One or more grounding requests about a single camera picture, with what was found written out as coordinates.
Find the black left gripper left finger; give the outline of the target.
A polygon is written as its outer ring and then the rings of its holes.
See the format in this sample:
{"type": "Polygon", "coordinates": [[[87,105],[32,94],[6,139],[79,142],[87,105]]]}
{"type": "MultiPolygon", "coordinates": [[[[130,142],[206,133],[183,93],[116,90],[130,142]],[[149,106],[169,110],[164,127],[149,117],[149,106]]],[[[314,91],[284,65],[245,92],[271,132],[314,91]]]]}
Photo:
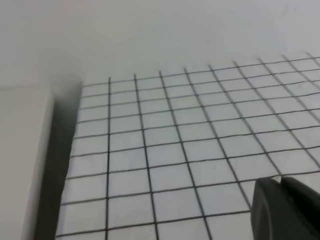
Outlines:
{"type": "Polygon", "coordinates": [[[298,210],[281,182],[271,178],[255,181],[250,220],[255,240],[316,238],[316,225],[298,210]]]}

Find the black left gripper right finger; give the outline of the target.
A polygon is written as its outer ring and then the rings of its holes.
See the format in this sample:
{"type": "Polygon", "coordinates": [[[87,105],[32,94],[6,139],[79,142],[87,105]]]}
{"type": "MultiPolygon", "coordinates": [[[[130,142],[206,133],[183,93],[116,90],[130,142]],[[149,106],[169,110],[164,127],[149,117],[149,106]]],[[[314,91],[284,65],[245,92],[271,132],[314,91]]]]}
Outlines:
{"type": "Polygon", "coordinates": [[[312,224],[320,224],[320,194],[293,177],[284,177],[280,181],[293,204],[312,224]]]}

